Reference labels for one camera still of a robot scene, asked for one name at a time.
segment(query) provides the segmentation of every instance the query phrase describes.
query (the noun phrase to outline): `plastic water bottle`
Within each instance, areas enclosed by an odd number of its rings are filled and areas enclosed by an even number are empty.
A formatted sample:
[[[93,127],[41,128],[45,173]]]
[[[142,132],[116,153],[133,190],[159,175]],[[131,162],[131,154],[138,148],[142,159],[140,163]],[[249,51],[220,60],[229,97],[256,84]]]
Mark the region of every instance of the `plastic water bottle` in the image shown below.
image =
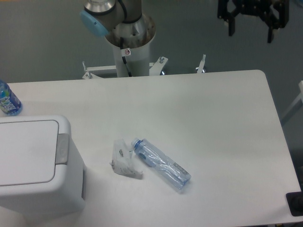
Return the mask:
[[[2,80],[0,80],[0,109],[8,116],[16,116],[22,111],[22,103]]]
[[[143,162],[149,167],[156,169],[179,190],[181,190],[191,178],[191,175],[185,169],[146,139],[140,140],[135,138],[132,141],[132,146],[134,147],[136,155],[138,155]]]

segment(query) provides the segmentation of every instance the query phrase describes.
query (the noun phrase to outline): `metal bracket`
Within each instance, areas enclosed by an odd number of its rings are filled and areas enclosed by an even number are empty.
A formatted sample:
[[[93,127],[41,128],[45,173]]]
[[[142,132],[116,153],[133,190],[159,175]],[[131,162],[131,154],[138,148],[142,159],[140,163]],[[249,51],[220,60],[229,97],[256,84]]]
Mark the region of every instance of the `metal bracket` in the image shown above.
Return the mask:
[[[150,68],[150,76],[165,75],[165,73],[161,73],[161,72],[163,72],[163,68],[168,62],[168,60],[169,60],[168,58],[165,58],[163,56],[160,57]]]
[[[163,72],[163,67],[168,62],[168,58],[160,57],[155,63],[150,63],[150,76],[157,76],[157,75],[165,75]],[[114,74],[117,72],[115,65],[110,66],[99,66],[99,67],[87,67],[85,66],[85,62],[82,62],[84,72],[83,79],[102,79],[102,77],[97,75],[102,74]]]
[[[206,58],[206,54],[203,54],[203,58],[200,62],[199,67],[196,67],[197,73],[206,73],[206,69],[204,68],[205,58]]]
[[[294,116],[294,114],[303,106],[303,95],[300,93],[294,101],[288,106],[288,108],[284,111],[281,117],[281,125],[284,126],[289,119]]]

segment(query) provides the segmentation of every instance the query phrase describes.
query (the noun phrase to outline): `plastic bag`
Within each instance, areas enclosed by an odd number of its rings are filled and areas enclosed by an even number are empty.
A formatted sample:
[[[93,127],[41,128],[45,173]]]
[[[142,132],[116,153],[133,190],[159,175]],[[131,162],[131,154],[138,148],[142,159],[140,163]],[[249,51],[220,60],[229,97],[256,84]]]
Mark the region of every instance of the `plastic bag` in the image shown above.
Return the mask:
[[[133,150],[129,150],[124,140],[114,141],[111,166],[116,174],[135,178],[140,178],[142,176],[142,171],[138,172],[134,169],[131,160],[133,152]]]

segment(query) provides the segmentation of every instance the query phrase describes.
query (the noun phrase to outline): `bolt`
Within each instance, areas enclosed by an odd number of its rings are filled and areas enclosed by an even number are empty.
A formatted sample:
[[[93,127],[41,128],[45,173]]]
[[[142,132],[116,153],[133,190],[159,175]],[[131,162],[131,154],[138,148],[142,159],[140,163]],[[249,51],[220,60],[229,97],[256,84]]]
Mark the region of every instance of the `bolt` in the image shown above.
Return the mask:
[[[83,65],[84,71],[87,71],[87,68],[85,66],[85,62],[84,61],[82,62],[82,65]]]
[[[93,76],[91,75],[90,71],[88,71],[88,70],[87,70],[87,68],[86,68],[86,66],[85,66],[85,62],[84,62],[84,61],[82,62],[82,65],[83,65],[84,71],[85,71],[85,72],[87,72],[87,74],[88,74],[88,75],[86,75],[86,76],[88,76],[88,77],[89,77],[89,79],[92,79],[92,78],[93,78]]]

